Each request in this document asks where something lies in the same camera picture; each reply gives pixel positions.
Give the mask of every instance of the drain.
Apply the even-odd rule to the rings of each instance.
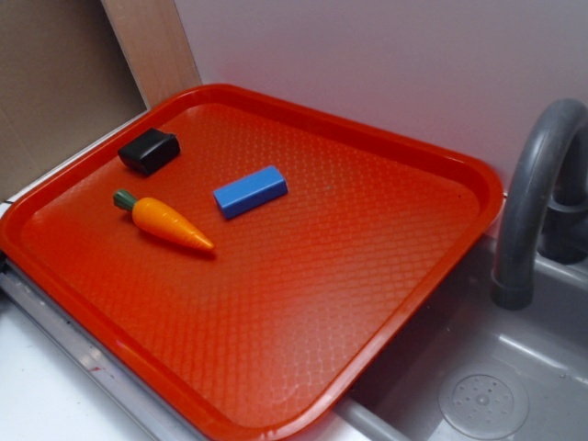
[[[474,439],[499,439],[516,432],[528,415],[525,388],[503,367],[468,365],[453,372],[439,391],[446,420]]]

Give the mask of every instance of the toy carrot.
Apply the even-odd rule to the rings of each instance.
[[[132,220],[140,229],[173,243],[211,250],[212,242],[180,213],[154,198],[136,199],[127,190],[114,194],[114,205],[130,211]]]

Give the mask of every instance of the black block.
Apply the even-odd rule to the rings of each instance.
[[[149,129],[119,150],[122,162],[144,175],[152,175],[180,153],[172,133]]]

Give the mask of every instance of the blue rectangular block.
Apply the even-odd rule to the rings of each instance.
[[[286,193],[286,180],[273,165],[212,192],[227,219]]]

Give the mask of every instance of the sink basin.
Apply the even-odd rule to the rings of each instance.
[[[413,441],[585,439],[588,277],[539,257],[533,303],[507,311],[492,261],[484,238],[347,398]]]

